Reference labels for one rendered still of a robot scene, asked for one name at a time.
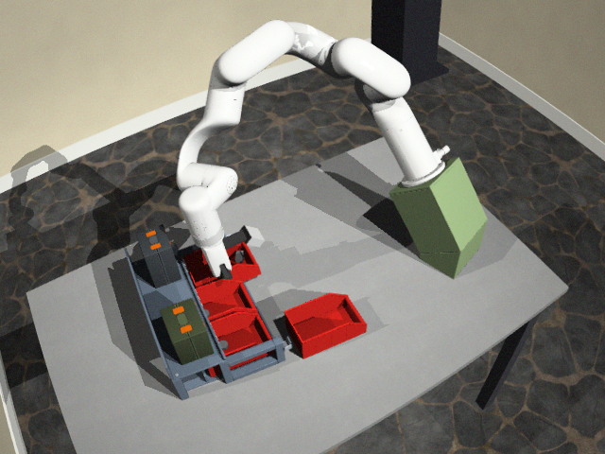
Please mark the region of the red bin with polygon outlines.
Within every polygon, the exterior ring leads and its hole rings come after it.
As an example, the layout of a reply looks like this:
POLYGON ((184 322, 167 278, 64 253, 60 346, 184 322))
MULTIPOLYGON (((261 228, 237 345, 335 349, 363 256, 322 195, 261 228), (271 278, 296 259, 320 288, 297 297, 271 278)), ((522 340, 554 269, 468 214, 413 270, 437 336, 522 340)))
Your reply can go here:
MULTIPOLYGON (((257 313, 235 312, 234 314, 211 322, 211 325, 216 333, 218 341, 228 342, 228 349, 223 350, 226 357, 251 348, 256 344, 272 340, 263 321, 257 313)), ((274 354, 273 350, 261 356, 238 363, 230 367, 230 370, 271 354, 274 354)), ((211 377, 221 374, 218 365, 209 368, 208 370, 211 377)))
MULTIPOLYGON (((233 276, 233 279, 230 280, 245 282, 259 275, 259 266, 255 261, 248 245, 246 245, 244 242, 234 247, 231 247, 230 249, 226 250, 226 252, 229 256, 232 266, 231 274, 233 276), (243 263, 235 262, 236 251, 244 251, 245 255, 243 263)), ((213 276, 212 271, 201 249, 184 256, 183 259, 187 266, 187 269, 190 272, 190 275, 194 281, 196 288, 220 280, 219 277, 213 276)))
POLYGON ((220 279, 196 288, 196 292, 203 308, 210 311, 208 318, 210 322, 235 312, 257 313, 256 307, 241 281, 220 279))
POLYGON ((365 333, 365 322, 348 295, 335 293, 286 310, 285 326, 302 358, 365 333))

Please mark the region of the olive green case with orange latches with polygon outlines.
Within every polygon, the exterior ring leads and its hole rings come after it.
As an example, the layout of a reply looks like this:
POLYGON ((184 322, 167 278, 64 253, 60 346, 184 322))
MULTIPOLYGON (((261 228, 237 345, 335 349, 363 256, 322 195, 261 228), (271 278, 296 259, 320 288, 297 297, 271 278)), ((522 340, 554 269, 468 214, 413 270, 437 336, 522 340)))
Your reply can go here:
POLYGON ((214 353, 193 298, 160 309, 181 365, 214 353))

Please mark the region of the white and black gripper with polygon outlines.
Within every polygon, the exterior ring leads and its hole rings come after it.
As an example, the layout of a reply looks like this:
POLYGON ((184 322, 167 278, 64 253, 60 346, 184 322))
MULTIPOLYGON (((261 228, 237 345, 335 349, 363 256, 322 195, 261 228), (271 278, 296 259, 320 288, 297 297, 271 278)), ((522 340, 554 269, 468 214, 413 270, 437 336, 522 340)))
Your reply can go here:
POLYGON ((213 276, 219 276, 219 279, 230 280, 233 279, 233 276, 231 274, 232 266, 222 241, 223 237, 215 245, 209 247, 201 247, 196 243, 195 244, 198 247, 202 248, 202 252, 212 271, 213 276))

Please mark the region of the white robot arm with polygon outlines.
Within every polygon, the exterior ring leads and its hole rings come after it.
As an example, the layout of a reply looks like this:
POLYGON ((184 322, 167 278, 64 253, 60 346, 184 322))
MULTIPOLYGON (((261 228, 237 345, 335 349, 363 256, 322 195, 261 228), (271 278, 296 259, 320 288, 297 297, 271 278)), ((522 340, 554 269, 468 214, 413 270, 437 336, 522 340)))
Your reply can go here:
POLYGON ((199 150, 212 135, 239 124, 245 80, 284 54, 307 61, 335 79, 355 78, 359 99, 405 175, 404 187, 425 183, 445 168, 441 158, 450 149, 429 147, 402 98, 409 90, 410 76, 401 63, 356 37, 339 41, 303 23, 271 20, 216 59, 204 116, 181 146, 177 167, 177 185, 182 192, 179 207, 194 242, 201 247, 215 245, 223 237, 217 209, 235 191, 238 179, 229 167, 197 163, 199 150))

